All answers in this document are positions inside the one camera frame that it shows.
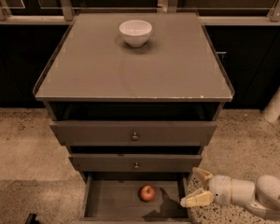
white pole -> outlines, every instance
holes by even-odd
[[[280,116],[280,87],[276,94],[273,96],[272,100],[263,110],[263,117],[269,122],[274,122],[278,120]]]

drawer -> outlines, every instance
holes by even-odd
[[[180,206],[188,189],[187,174],[90,173],[80,221],[74,223],[193,223],[190,210]],[[156,194],[149,203],[138,191],[152,185]]]
[[[215,121],[56,121],[50,124],[67,146],[205,146]]]
[[[201,155],[162,154],[72,154],[69,157],[80,172],[185,172],[197,167]]]

cabinet handle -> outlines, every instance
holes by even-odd
[[[131,137],[131,139],[132,139],[133,141],[138,141],[139,138],[140,138],[140,137],[139,137],[139,134],[136,133],[136,132],[134,132],[133,135],[132,135],[132,137]]]
[[[136,162],[136,163],[133,164],[133,168],[134,168],[134,169],[139,169],[139,168],[140,168],[138,162]]]

speckled floor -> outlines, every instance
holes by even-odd
[[[24,223],[30,212],[40,223],[78,220],[85,184],[67,157],[45,109],[0,108],[0,223]],[[265,174],[280,178],[280,118],[271,124],[258,110],[223,110],[200,167],[251,181]],[[193,177],[189,191],[200,186]],[[280,223],[214,203],[191,213],[203,224]]]

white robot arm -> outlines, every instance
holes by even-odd
[[[239,205],[251,214],[273,221],[280,220],[280,180],[271,175],[262,175],[257,183],[232,179],[225,175],[193,168],[206,189],[200,188],[184,197],[183,207],[205,206],[212,202],[221,205]]]

